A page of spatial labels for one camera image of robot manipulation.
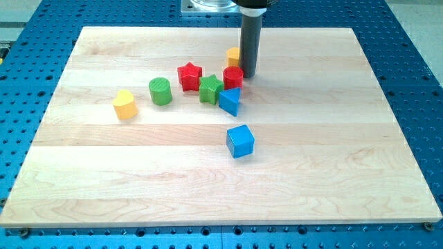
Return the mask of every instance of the green block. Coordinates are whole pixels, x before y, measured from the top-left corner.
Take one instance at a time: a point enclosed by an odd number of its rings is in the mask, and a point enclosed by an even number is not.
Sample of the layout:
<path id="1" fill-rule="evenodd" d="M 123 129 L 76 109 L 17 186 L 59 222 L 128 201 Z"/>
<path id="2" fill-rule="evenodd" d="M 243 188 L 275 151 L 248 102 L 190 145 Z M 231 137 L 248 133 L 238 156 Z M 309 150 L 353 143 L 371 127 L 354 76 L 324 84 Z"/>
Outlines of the green block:
<path id="1" fill-rule="evenodd" d="M 217 79 L 217 76 L 200 77 L 200 102 L 216 104 L 219 99 L 219 93 L 223 91 L 223 82 Z"/>
<path id="2" fill-rule="evenodd" d="M 172 101 L 171 84 L 169 80 L 158 77 L 150 82 L 151 99 L 156 105 L 169 104 Z"/>

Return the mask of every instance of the blue pegboard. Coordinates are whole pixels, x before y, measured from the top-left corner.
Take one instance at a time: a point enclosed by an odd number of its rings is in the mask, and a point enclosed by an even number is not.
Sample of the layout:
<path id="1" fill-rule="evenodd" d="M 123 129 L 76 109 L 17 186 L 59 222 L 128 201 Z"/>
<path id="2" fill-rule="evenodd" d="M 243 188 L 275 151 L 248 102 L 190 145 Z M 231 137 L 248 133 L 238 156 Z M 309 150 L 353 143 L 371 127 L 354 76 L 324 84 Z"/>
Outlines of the blue pegboard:
<path id="1" fill-rule="evenodd" d="M 0 66 L 0 199 L 14 184 L 83 26 L 239 27 L 239 15 L 186 17 L 179 1 L 43 0 Z M 384 1 L 280 1 L 265 27 L 351 27 L 430 189 L 443 207 L 443 90 Z M 443 248 L 443 222 L 0 229 L 0 248 Z"/>

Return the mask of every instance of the red cylinder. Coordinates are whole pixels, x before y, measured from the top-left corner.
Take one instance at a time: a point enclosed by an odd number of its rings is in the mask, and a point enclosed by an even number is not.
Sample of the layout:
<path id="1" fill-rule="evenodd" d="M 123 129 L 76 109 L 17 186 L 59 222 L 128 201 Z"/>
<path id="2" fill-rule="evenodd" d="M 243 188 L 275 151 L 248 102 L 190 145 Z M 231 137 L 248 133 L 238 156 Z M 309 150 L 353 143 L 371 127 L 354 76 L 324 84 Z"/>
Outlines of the red cylinder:
<path id="1" fill-rule="evenodd" d="M 229 66 L 223 70 L 224 89 L 243 87 L 243 70 L 238 66 Z"/>

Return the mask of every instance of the wooden board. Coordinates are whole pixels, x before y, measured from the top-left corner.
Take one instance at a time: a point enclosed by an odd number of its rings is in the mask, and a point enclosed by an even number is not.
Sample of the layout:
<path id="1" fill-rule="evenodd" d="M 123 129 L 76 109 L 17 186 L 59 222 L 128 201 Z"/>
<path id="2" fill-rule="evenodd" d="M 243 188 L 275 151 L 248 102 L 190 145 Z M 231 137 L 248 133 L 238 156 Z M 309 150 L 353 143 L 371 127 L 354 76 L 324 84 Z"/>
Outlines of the wooden board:
<path id="1" fill-rule="evenodd" d="M 5 227 L 437 221 L 442 215 L 347 28 L 262 31 L 234 118 L 183 93 L 177 67 L 222 76 L 236 28 L 84 28 L 6 203 Z M 147 83 L 166 77 L 158 107 Z M 119 89 L 140 113 L 119 121 Z M 248 124 L 253 155 L 226 130 Z"/>

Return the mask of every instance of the red block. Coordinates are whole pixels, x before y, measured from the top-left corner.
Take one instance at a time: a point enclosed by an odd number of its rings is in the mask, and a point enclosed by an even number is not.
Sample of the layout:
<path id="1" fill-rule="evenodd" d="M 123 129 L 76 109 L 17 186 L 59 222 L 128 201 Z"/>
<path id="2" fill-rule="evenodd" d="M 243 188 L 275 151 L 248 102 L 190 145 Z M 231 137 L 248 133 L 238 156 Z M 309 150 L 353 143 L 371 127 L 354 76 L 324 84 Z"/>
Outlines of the red block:
<path id="1" fill-rule="evenodd" d="M 238 66 L 229 66 L 223 71 L 224 89 L 243 87 L 243 70 Z"/>
<path id="2" fill-rule="evenodd" d="M 189 62 L 185 66 L 178 67 L 177 71 L 183 91 L 199 91 L 200 77 L 203 76 L 203 69 L 200 66 Z"/>

